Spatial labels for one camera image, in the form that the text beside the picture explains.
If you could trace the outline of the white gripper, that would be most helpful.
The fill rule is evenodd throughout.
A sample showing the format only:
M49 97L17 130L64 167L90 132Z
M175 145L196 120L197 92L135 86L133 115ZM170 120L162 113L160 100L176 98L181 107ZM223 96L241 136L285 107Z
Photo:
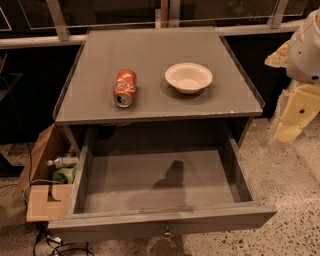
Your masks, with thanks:
M264 64L285 68L287 76L303 84L288 94L273 138L282 143L293 142L320 112L320 9L311 12L294 32L269 55Z

